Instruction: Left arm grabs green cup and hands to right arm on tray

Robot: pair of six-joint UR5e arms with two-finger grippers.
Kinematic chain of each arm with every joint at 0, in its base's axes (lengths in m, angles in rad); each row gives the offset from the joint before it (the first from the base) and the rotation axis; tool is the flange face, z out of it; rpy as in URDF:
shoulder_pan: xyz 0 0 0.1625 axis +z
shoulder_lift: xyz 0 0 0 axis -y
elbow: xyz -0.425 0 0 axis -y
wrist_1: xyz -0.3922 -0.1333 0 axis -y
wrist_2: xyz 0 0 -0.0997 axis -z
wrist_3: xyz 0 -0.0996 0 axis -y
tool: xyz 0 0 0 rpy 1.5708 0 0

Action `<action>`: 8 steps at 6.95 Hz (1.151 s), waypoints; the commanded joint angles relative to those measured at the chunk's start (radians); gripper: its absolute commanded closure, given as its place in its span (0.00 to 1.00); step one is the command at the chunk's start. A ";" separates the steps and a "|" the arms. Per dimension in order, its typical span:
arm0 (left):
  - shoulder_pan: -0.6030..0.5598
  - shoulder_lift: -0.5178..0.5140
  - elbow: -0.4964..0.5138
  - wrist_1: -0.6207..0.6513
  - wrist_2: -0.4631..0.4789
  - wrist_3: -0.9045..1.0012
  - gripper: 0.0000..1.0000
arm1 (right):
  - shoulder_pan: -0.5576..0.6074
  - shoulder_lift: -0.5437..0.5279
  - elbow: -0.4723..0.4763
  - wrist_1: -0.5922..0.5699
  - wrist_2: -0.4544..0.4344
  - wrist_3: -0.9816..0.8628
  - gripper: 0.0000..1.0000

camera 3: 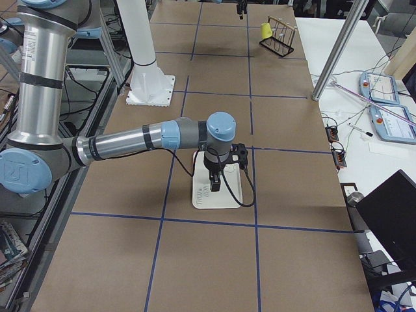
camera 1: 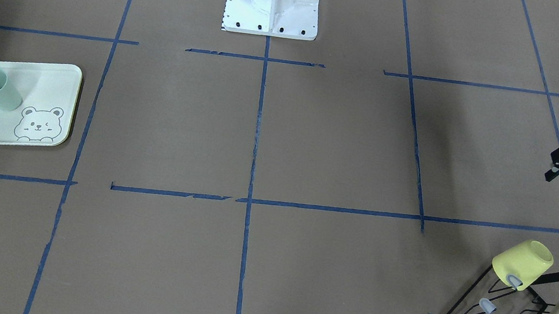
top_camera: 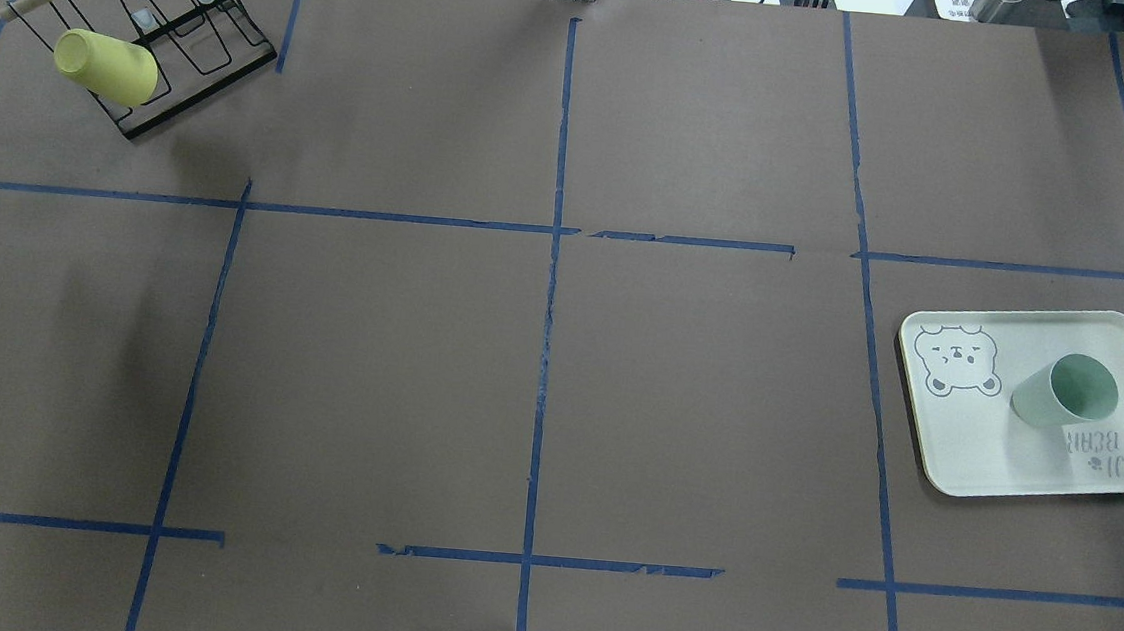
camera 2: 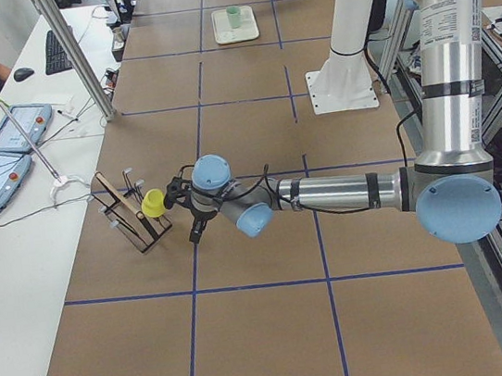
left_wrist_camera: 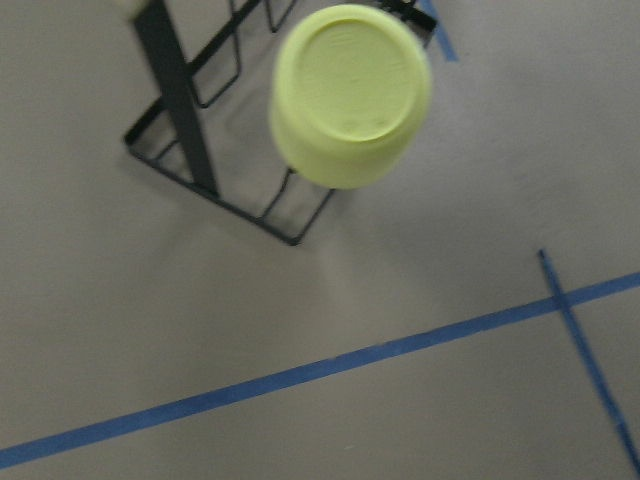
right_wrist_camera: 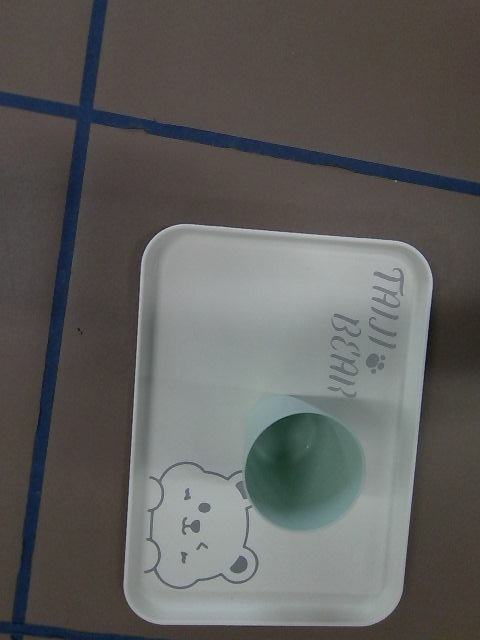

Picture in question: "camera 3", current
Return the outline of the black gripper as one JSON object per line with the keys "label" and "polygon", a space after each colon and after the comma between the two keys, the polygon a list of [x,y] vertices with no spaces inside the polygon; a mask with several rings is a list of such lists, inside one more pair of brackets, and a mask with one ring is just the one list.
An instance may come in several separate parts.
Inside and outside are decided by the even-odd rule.
{"label": "black gripper", "polygon": [[207,156],[203,158],[203,163],[209,171],[211,192],[219,192],[221,186],[220,171],[224,168],[224,165],[217,160],[210,160]]}
{"label": "black gripper", "polygon": [[247,0],[237,0],[237,14],[240,20],[243,20],[244,16],[247,15],[247,6]]}

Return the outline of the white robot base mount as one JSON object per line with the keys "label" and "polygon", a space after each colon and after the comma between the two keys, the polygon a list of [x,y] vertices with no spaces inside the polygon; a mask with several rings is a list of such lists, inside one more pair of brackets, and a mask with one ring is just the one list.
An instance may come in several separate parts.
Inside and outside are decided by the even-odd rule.
{"label": "white robot base mount", "polygon": [[176,78],[157,64],[146,2],[121,0],[117,5],[134,64],[127,104],[169,106]]}

